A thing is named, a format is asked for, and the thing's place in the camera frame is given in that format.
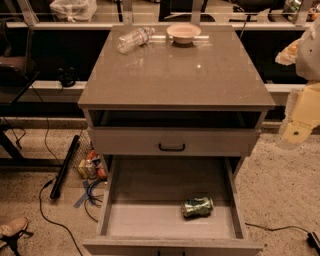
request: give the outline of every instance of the plastic bag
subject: plastic bag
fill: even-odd
[[[70,22],[90,21],[97,10],[96,0],[54,0],[50,4],[51,11],[58,19]]]

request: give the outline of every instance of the can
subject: can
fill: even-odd
[[[213,211],[210,197],[193,198],[183,202],[181,211],[184,217],[208,216]]]

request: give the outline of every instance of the black pole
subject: black pole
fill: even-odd
[[[69,162],[70,162],[71,157],[72,157],[72,155],[78,145],[79,138],[80,138],[79,135],[75,135],[73,137],[72,143],[71,143],[69,151],[67,153],[67,156],[63,161],[63,164],[62,164],[61,169],[59,171],[59,174],[57,176],[56,182],[52,188],[52,191],[50,194],[51,200],[55,200],[60,197],[60,187],[62,185],[64,177],[66,176],[66,174],[68,172]]]

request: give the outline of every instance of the water bottle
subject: water bottle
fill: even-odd
[[[154,32],[154,28],[142,27],[126,35],[120,36],[118,39],[117,49],[121,53],[126,53],[137,45],[149,42]]]

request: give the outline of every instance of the white bowl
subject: white bowl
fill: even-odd
[[[193,41],[195,36],[200,35],[201,29],[193,24],[181,23],[174,24],[167,28],[169,36],[173,37],[173,40],[179,44],[189,44]]]

